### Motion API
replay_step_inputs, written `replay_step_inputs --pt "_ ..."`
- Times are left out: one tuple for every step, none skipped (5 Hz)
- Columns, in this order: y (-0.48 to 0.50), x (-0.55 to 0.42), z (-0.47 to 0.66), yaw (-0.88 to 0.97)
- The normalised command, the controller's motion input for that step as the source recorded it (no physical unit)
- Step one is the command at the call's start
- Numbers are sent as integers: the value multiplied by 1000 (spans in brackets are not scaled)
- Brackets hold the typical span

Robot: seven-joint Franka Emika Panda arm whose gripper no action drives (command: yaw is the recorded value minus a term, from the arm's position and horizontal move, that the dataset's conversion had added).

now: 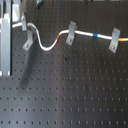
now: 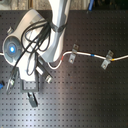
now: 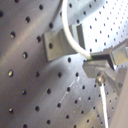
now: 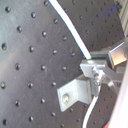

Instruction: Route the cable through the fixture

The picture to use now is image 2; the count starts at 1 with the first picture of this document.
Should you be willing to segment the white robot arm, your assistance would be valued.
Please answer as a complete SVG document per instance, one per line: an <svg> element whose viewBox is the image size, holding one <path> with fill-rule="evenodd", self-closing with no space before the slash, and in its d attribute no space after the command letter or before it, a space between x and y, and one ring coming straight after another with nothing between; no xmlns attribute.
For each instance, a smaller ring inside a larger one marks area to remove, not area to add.
<svg viewBox="0 0 128 128"><path fill-rule="evenodd" d="M55 62L63 49L63 38L70 8L70 0L49 0L52 20L43 18L35 9L27 11L15 30L10 28L3 42L5 60L13 66L6 93L10 94L17 77L20 77L22 92L26 92L32 107L38 103L34 95L38 87L25 89L24 82L38 83L42 75L47 83L52 76L43 64Z"/></svg>

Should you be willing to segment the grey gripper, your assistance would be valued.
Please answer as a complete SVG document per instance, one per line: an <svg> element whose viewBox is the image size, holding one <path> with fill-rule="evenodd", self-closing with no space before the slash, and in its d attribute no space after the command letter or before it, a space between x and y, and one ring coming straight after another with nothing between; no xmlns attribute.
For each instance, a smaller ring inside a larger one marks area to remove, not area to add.
<svg viewBox="0 0 128 128"><path fill-rule="evenodd" d="M32 92L37 92L39 90L39 85L38 82L32 82L32 81L20 81L20 90L22 92L28 92L28 99L32 107L37 107L38 103L36 100L36 97L34 93Z"/></svg>

